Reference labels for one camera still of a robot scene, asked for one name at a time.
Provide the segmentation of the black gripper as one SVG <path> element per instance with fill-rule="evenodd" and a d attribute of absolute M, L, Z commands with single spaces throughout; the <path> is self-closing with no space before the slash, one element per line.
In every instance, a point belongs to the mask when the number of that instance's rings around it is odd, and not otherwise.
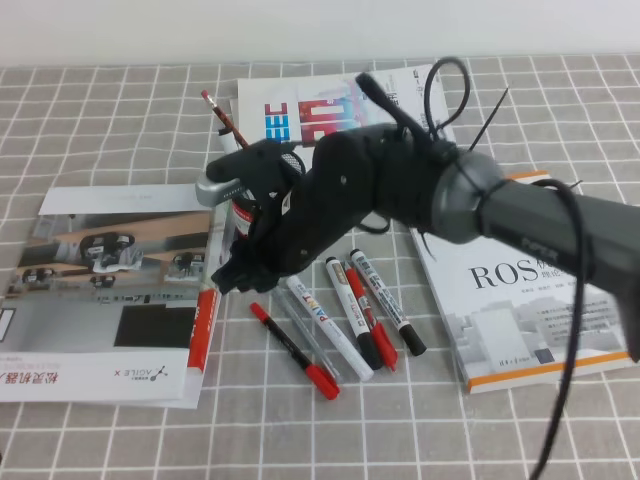
<path fill-rule="evenodd" d="M 312 168 L 290 190 L 289 208 L 275 204 L 250 242 L 234 242 L 211 280 L 221 294 L 265 293 L 304 270 L 345 233 L 375 212 L 427 230 L 445 141 L 413 138 L 390 124 L 322 138 Z"/>

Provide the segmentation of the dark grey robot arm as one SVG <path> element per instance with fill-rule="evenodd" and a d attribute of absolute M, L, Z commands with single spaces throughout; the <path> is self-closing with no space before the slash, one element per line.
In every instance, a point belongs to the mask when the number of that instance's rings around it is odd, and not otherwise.
<path fill-rule="evenodd" d="M 207 166 L 210 181 L 238 181 L 259 206 L 213 277 L 222 291 L 271 290 L 376 213 L 453 244 L 495 239 L 612 294 L 638 358 L 636 207 L 509 180 L 484 154 L 424 144 L 392 124 L 323 137 L 305 174 L 283 160 L 292 149 L 262 140 Z"/>

